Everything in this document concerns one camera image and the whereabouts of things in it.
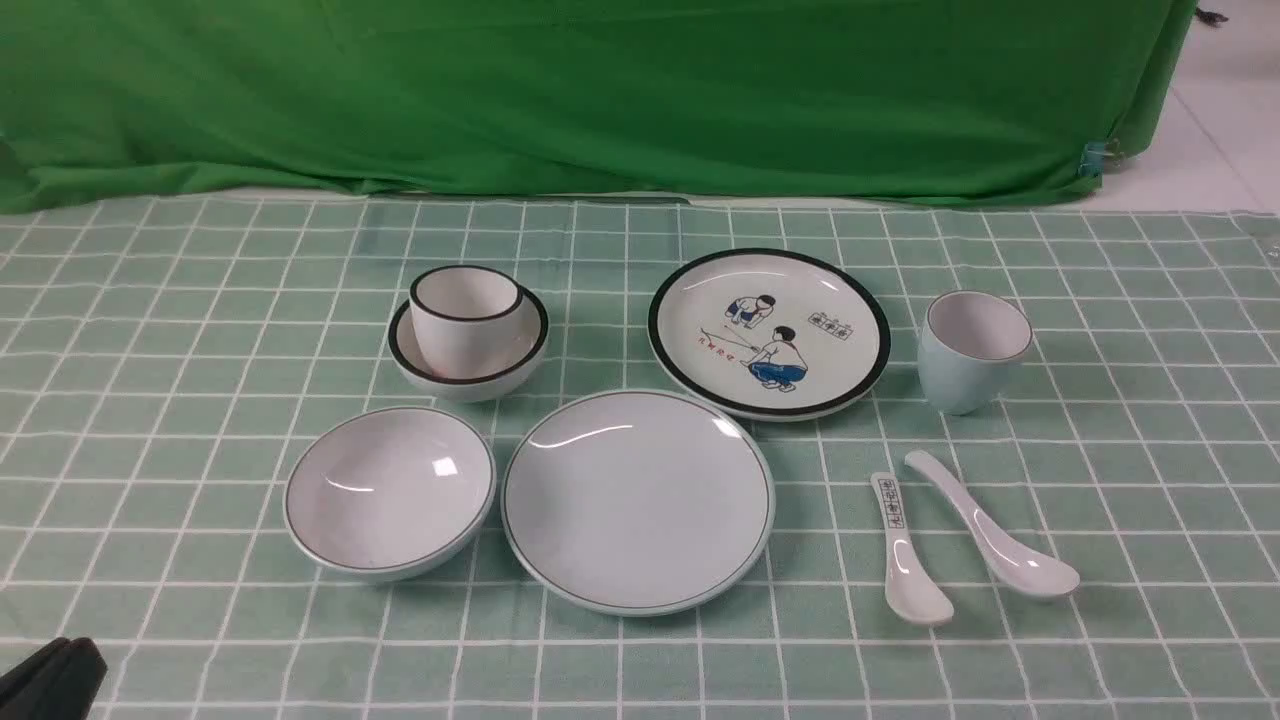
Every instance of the ceramic spoon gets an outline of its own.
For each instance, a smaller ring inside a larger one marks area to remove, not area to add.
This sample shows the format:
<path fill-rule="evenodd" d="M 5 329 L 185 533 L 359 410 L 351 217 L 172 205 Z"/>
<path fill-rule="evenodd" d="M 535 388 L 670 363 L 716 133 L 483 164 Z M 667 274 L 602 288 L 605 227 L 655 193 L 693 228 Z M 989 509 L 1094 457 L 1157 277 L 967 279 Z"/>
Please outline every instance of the ceramic spoon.
<path fill-rule="evenodd" d="M 1062 597 L 1080 584 L 1080 574 L 1056 557 L 1015 541 L 973 500 L 969 491 L 937 457 L 923 450 L 906 454 L 905 462 L 924 475 L 964 518 L 987 566 L 1010 588 L 1032 597 Z"/>
<path fill-rule="evenodd" d="M 884 600 L 897 616 L 914 625 L 941 625 L 955 615 L 955 607 L 942 594 L 911 547 L 906 528 L 902 491 L 888 473 L 872 475 L 872 488 L 884 519 Z"/>

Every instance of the white floor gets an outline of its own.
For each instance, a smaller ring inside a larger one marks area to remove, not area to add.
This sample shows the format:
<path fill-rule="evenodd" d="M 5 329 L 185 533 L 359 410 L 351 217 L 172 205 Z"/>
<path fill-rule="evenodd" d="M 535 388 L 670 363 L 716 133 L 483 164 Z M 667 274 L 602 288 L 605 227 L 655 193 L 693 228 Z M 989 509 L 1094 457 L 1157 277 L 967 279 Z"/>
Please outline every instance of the white floor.
<path fill-rule="evenodd" d="M 1280 0 L 1203 0 L 1151 149 L 1080 202 L 1096 210 L 1280 213 Z"/>

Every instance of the white bowl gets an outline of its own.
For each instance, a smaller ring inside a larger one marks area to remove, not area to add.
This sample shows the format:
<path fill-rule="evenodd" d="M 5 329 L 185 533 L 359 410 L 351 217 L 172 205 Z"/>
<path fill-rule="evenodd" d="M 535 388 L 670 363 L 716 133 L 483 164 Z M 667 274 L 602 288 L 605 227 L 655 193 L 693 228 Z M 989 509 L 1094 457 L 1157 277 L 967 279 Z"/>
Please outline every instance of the white bowl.
<path fill-rule="evenodd" d="M 525 301 L 517 310 L 521 318 L 520 332 L 507 345 L 507 355 L 494 363 L 502 368 L 500 370 L 466 379 L 447 378 L 434 373 L 419 350 L 408 301 L 396 310 L 387 327 L 387 343 L 390 346 L 392 356 L 396 357 L 396 366 L 413 387 L 454 402 L 484 402 L 509 393 L 524 384 L 543 361 L 543 355 L 547 352 L 547 334 L 550 329 L 543 302 L 532 292 L 527 290 L 522 292 Z"/>
<path fill-rule="evenodd" d="M 325 568 L 399 580 L 462 550 L 497 489 L 493 454 L 471 425 L 442 410 L 392 407 L 311 443 L 289 474 L 284 524 Z"/>

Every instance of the decorated plate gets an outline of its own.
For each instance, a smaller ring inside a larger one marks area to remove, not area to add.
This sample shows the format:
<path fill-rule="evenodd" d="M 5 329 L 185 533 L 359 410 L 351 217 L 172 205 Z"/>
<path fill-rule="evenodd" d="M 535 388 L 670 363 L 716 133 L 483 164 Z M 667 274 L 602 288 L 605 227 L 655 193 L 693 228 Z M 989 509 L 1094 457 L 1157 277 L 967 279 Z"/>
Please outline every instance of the decorated plate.
<path fill-rule="evenodd" d="M 783 250 L 727 250 L 677 270 L 649 306 L 663 369 L 753 420 L 810 420 L 858 400 L 888 361 L 888 322 L 838 268 Z"/>

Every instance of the small bowl with black rim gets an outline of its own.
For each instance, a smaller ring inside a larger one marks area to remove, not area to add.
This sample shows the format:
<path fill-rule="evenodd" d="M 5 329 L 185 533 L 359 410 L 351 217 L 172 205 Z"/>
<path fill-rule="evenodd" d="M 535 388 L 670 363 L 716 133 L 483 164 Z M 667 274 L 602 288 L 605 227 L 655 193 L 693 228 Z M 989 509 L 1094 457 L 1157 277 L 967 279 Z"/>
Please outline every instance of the small bowl with black rim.
<path fill-rule="evenodd" d="M 449 378 L 433 370 L 422 359 L 408 300 L 396 309 L 392 322 L 387 325 L 387 343 L 396 359 L 396 366 L 413 387 L 454 402 L 485 402 L 512 392 L 524 384 L 543 361 L 550 331 L 547 307 L 541 300 L 524 286 L 520 292 L 525 296 L 525 301 L 516 310 L 520 314 L 520 329 L 511 342 L 500 348 L 500 356 L 488 359 L 485 363 L 486 366 L 499 368 L 498 370 L 475 378 Z"/>

